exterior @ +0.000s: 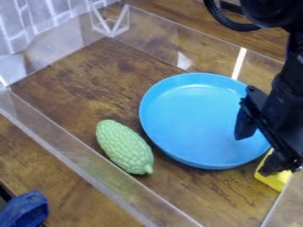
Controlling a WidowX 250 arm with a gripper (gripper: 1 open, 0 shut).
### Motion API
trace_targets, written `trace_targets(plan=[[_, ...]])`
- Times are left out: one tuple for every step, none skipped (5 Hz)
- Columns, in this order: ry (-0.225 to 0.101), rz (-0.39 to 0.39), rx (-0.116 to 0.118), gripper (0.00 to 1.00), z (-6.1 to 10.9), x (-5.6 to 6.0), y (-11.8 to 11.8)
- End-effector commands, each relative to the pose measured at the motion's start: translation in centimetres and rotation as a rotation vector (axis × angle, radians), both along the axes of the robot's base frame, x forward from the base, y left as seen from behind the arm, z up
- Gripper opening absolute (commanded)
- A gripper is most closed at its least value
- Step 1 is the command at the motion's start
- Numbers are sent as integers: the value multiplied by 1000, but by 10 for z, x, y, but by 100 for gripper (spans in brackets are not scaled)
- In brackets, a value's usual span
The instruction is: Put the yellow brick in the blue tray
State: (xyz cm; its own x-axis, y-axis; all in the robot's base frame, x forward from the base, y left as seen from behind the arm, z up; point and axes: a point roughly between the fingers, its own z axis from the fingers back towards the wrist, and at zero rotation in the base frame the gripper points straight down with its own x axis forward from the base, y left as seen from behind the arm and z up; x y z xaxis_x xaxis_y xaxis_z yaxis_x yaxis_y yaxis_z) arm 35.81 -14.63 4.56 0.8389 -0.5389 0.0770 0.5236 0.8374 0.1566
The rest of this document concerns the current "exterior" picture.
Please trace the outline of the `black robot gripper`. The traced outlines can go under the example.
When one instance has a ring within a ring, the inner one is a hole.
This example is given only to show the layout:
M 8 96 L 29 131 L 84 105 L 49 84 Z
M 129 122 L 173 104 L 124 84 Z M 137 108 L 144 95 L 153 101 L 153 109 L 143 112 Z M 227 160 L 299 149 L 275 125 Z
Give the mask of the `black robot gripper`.
M 271 176 L 303 166 L 303 81 L 287 81 L 279 74 L 272 90 L 265 94 L 257 87 L 245 87 L 235 121 L 235 139 L 255 135 L 259 130 L 273 148 L 257 173 Z

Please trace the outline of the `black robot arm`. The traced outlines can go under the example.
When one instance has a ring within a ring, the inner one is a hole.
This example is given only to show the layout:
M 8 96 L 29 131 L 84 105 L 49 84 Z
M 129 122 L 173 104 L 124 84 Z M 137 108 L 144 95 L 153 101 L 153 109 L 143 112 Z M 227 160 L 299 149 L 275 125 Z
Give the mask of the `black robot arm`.
M 264 93 L 245 87 L 236 116 L 235 138 L 260 132 L 273 148 L 259 169 L 261 176 L 303 169 L 303 0 L 240 0 L 245 16 L 263 28 L 287 33 L 285 59 Z

